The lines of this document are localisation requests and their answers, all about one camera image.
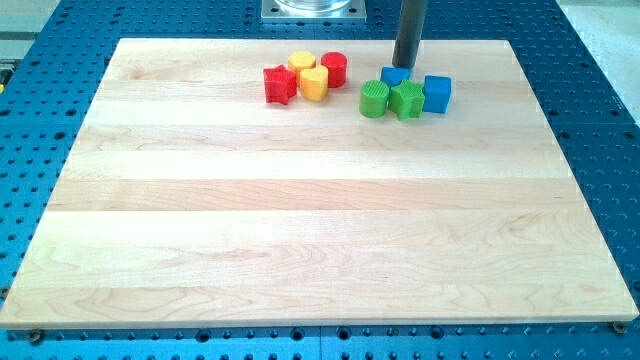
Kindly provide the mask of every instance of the green block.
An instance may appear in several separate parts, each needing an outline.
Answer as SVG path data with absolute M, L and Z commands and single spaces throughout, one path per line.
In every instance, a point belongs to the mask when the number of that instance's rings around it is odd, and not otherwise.
M 420 117 L 425 99 L 423 88 L 423 84 L 402 80 L 400 85 L 391 88 L 389 110 L 396 113 L 400 120 Z
M 370 80 L 360 89 L 360 114 L 378 118 L 387 112 L 389 87 L 380 80 Z

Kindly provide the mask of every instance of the wood grain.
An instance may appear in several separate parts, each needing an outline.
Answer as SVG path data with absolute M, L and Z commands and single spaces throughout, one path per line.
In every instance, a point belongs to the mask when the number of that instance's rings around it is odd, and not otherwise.
M 0 325 L 636 317 L 509 44 L 424 41 L 414 73 L 454 78 L 449 112 L 366 119 L 392 48 L 122 40 Z M 343 50 L 348 83 L 265 104 L 262 68 L 299 49 Z

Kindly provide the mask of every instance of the blue cube block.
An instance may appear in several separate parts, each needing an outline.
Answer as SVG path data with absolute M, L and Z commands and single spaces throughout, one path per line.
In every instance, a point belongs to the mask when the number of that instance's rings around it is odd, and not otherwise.
M 411 69 L 385 66 L 380 73 L 380 81 L 387 84 L 389 88 L 400 85 L 404 79 L 411 79 Z
M 427 75 L 424 77 L 424 106 L 422 111 L 444 114 L 451 98 L 451 78 Z

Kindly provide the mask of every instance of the yellow block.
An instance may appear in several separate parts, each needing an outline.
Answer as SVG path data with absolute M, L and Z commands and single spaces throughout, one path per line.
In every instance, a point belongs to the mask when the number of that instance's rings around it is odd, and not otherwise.
M 313 69 L 316 66 L 316 57 L 310 51 L 295 51 L 289 56 L 289 70 L 296 73 L 296 81 L 300 86 L 300 71 Z
M 305 99 L 322 101 L 329 88 L 329 69 L 319 65 L 300 72 L 300 92 Z

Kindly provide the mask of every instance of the red block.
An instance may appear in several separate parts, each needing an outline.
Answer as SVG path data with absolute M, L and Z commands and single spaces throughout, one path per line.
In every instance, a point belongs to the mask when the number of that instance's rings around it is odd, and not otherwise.
M 284 65 L 262 70 L 264 75 L 264 93 L 267 103 L 289 104 L 289 98 L 296 96 L 298 86 L 296 73 L 287 70 Z
M 329 87 L 338 88 L 347 81 L 347 57 L 339 52 L 322 55 L 320 63 L 329 69 Z

